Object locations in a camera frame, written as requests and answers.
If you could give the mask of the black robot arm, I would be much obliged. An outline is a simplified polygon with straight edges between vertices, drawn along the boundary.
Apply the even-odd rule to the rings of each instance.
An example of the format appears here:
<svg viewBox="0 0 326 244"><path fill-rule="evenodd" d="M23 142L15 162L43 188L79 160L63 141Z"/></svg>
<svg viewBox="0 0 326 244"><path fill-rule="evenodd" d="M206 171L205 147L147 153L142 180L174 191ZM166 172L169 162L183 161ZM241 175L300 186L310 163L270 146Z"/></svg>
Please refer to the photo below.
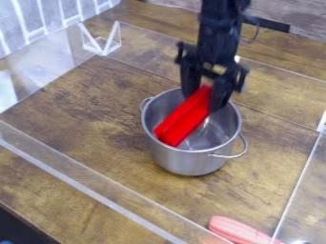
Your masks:
<svg viewBox="0 0 326 244"><path fill-rule="evenodd" d="M203 0L199 14L198 44L178 42L175 63L179 64L181 88L189 97L213 79L209 109L219 111L234 91L242 92L249 70L235 62L245 10L251 0Z"/></svg>

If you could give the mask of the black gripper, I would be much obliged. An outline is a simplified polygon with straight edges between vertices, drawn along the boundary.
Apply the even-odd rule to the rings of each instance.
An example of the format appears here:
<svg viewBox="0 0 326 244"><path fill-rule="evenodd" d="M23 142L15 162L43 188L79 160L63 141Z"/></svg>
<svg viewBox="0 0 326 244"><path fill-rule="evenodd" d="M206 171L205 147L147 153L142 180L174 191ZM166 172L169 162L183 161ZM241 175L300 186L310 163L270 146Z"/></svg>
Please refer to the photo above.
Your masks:
<svg viewBox="0 0 326 244"><path fill-rule="evenodd" d="M179 64L181 87L185 97L199 88L202 77L214 80L209 109L226 107L231 94L242 92L249 69L235 61L243 18L201 18L198 44L179 41L175 63Z"/></svg>

